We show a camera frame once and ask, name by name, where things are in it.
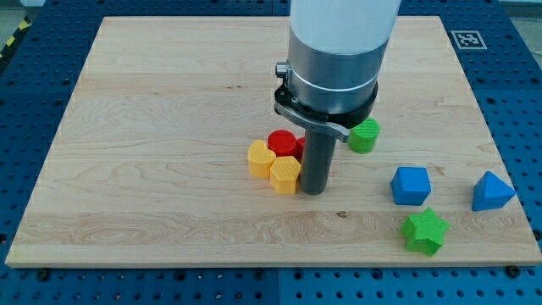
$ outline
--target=blue pegboard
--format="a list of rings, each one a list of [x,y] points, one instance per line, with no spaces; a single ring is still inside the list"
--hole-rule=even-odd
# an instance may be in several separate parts
[[[49,0],[0,79],[0,257],[5,259],[103,16],[287,15],[288,0]],[[486,49],[452,43],[542,236],[542,72],[495,0],[403,0]],[[542,268],[12,270],[0,304],[541,303]]]

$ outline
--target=wooden table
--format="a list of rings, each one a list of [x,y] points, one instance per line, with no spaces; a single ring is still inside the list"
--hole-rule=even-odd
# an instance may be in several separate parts
[[[60,268],[534,265],[515,197],[474,213],[486,170],[510,183],[437,17],[397,20],[379,77],[374,152],[340,143],[327,191],[280,196],[246,152],[275,129],[274,64],[288,19],[105,18],[9,251]],[[425,166],[433,193],[399,207],[390,180]],[[451,223],[432,258],[405,251],[406,216]]]

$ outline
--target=toy block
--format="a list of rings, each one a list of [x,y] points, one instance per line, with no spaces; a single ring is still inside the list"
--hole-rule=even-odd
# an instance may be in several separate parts
[[[356,153],[370,153],[373,151],[379,133],[379,123],[375,119],[366,119],[350,130],[348,146]]]
[[[516,195],[514,189],[490,171],[474,187],[473,211],[502,208]]]
[[[399,167],[391,181],[391,190],[395,204],[422,205],[431,192],[427,169]]]
[[[277,157],[295,156],[296,136],[287,130],[275,130],[268,137],[268,146]]]
[[[271,166],[271,186],[281,195],[295,194],[301,165],[293,156],[277,157]]]
[[[276,158],[264,140],[256,140],[248,148],[248,170],[255,177],[269,178],[271,165]]]
[[[299,162],[303,159],[303,150],[305,150],[305,136],[296,141],[296,159]]]
[[[406,237],[406,250],[422,252],[432,257],[444,246],[444,234],[450,224],[427,208],[422,213],[409,215],[401,226]]]

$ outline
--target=green cylinder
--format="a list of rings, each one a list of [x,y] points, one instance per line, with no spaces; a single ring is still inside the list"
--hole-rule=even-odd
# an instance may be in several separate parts
[[[373,151],[379,133],[379,122],[371,118],[366,119],[350,130],[348,146],[356,153],[370,153]]]

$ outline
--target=red block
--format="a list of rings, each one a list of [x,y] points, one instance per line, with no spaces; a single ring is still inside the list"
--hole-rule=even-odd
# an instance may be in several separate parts
[[[296,158],[298,161],[301,162],[301,159],[303,158],[303,150],[305,149],[305,136],[297,139],[297,153]]]
[[[268,148],[274,151],[277,157],[295,157],[296,136],[287,130],[275,130],[269,135]]]

